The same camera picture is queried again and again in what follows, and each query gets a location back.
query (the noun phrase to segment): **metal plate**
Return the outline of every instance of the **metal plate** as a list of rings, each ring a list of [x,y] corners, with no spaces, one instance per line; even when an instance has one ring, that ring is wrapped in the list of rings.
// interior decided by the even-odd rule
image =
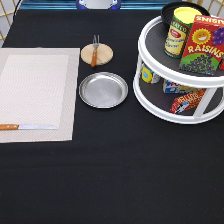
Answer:
[[[82,100],[92,107],[110,108],[120,104],[128,94],[128,86],[120,76],[101,72],[85,78],[79,86]]]

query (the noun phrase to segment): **yellow can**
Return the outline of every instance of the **yellow can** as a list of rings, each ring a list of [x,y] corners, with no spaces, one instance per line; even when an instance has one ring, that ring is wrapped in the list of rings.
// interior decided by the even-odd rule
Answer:
[[[147,83],[157,83],[160,80],[160,76],[154,71],[148,68],[145,64],[142,65],[142,79]]]
[[[179,7],[174,10],[164,49],[167,55],[181,58],[196,15],[201,13],[191,7]]]

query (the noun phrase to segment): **fork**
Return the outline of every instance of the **fork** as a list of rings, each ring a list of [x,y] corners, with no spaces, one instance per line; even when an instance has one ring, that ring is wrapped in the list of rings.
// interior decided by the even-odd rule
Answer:
[[[96,38],[96,35],[94,35],[94,37],[93,37],[93,47],[94,47],[94,51],[93,51],[92,62],[91,62],[92,68],[94,68],[96,66],[97,48],[99,47],[99,35],[98,35],[98,40]]]

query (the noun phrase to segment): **round tray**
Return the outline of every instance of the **round tray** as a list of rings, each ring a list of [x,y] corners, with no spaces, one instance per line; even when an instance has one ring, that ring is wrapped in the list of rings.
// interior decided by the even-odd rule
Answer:
[[[124,101],[128,86],[120,76],[108,72],[86,77],[79,86],[82,100],[92,107],[111,108]]]
[[[162,24],[161,16],[151,20],[143,28],[138,41],[139,54],[144,63],[161,77],[170,81],[197,88],[224,86],[224,71],[217,70],[214,76],[206,76],[179,70],[180,59],[164,53],[168,31]]]

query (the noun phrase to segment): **food box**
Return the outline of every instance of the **food box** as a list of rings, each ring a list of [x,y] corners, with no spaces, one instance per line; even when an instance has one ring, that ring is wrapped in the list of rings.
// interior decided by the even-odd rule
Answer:
[[[142,64],[142,79],[147,83],[157,83],[160,80],[160,76],[157,75],[152,69],[148,68],[144,63]]]
[[[221,62],[219,63],[219,69],[224,70],[224,60],[222,58]]]
[[[214,75],[224,55],[224,20],[195,16],[179,68]]]
[[[186,93],[191,93],[191,92],[194,92],[197,90],[200,90],[200,89],[180,85],[180,84],[171,82],[166,79],[164,79],[164,82],[163,82],[163,92],[164,93],[184,93],[184,94],[186,94]]]
[[[174,99],[173,105],[172,105],[170,111],[173,114],[177,114],[177,113],[180,113],[185,110],[189,110],[193,107],[198,106],[204,93],[205,93],[205,89],[200,89],[196,92],[189,93],[187,95],[184,95],[184,96]]]

